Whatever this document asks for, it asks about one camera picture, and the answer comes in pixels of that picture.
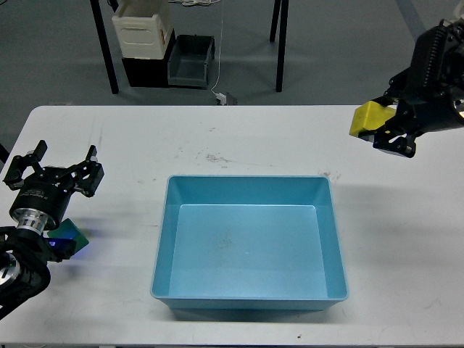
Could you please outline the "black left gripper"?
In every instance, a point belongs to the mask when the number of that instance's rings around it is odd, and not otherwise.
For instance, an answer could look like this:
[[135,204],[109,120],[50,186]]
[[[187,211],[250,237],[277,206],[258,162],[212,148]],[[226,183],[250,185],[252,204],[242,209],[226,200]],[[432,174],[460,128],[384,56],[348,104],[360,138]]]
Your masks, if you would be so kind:
[[[9,214],[16,221],[27,211],[47,216],[45,229],[57,229],[62,222],[71,194],[78,192],[93,197],[104,177],[102,164],[98,162],[95,145],[90,145],[86,158],[68,168],[40,166],[48,146],[40,140],[36,148],[24,156],[13,156],[3,182],[13,191],[18,190]],[[33,173],[23,179],[25,170]]]

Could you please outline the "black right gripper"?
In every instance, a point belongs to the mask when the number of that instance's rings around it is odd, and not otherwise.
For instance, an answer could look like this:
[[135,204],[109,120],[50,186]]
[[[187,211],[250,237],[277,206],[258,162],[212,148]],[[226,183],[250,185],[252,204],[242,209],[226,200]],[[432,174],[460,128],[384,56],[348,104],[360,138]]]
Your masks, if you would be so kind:
[[419,78],[407,68],[372,102],[396,113],[384,126],[361,131],[357,137],[379,151],[413,158],[419,136],[463,127],[463,76],[443,73],[437,79]]

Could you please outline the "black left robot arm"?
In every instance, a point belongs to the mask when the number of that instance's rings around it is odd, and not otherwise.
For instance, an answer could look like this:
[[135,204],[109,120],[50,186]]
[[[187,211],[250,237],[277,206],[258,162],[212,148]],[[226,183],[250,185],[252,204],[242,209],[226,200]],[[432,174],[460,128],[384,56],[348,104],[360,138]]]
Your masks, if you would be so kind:
[[4,178],[17,192],[10,217],[14,226],[1,228],[1,316],[5,317],[45,290],[51,281],[49,262],[70,259],[88,245],[88,239],[64,217],[71,196],[93,197],[104,169],[95,146],[86,158],[69,167],[40,164],[47,145],[24,156],[14,156]]

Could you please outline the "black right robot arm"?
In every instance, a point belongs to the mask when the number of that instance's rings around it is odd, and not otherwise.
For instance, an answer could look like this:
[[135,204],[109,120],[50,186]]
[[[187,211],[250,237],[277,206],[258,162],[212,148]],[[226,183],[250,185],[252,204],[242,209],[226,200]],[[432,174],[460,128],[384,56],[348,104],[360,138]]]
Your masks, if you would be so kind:
[[463,19],[419,36],[410,66],[384,94],[355,110],[349,134],[412,158],[416,138],[463,126]]

